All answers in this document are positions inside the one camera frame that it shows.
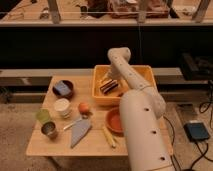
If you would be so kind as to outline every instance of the dark bowl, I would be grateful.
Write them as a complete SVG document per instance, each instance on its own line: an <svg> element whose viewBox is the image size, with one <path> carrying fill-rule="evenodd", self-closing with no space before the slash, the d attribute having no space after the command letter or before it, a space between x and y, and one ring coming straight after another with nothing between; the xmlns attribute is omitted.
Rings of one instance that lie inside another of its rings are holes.
<svg viewBox="0 0 213 171"><path fill-rule="evenodd" d="M66 98L70 99L73 94L74 94L74 85L71 81L68 80L61 80L67 87L70 89L70 92L64 95L61 95L60 92L55 88L55 85L52 88L53 93L58 97L58 98Z"/></svg>

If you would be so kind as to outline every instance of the green cup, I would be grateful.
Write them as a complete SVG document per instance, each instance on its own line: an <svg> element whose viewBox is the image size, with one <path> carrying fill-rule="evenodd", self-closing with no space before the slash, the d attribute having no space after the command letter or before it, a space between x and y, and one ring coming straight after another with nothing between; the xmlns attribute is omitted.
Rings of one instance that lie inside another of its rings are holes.
<svg viewBox="0 0 213 171"><path fill-rule="evenodd" d="M40 109L36 113L36 119L43 125L47 122L50 122L52 119L50 117L50 113L47 109Z"/></svg>

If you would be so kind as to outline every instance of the brown cup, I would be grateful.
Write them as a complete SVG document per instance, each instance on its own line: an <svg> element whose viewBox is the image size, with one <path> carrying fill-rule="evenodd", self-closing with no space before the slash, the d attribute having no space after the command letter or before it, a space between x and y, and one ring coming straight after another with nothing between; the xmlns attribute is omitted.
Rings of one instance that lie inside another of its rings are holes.
<svg viewBox="0 0 213 171"><path fill-rule="evenodd" d="M44 125L42 125L41 132L50 139L55 139L58 135L56 125L52 121L46 122Z"/></svg>

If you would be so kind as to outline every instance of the black box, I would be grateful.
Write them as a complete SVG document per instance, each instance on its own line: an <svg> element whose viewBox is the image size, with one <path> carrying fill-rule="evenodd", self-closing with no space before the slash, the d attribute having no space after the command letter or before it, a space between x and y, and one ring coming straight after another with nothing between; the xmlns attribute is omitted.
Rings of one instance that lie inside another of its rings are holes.
<svg viewBox="0 0 213 171"><path fill-rule="evenodd" d="M210 135L202 122L187 123L184 125L184 129L191 142L203 141L210 138Z"/></svg>

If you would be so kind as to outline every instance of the table leg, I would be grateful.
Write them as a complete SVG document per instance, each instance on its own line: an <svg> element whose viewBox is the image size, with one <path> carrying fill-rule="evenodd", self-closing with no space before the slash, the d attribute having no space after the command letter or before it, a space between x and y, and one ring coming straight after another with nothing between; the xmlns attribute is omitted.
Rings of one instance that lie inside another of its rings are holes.
<svg viewBox="0 0 213 171"><path fill-rule="evenodd" d="M57 171L62 169L62 167L57 163L56 160L54 160L52 156L45 156L45 158L54 166Z"/></svg>

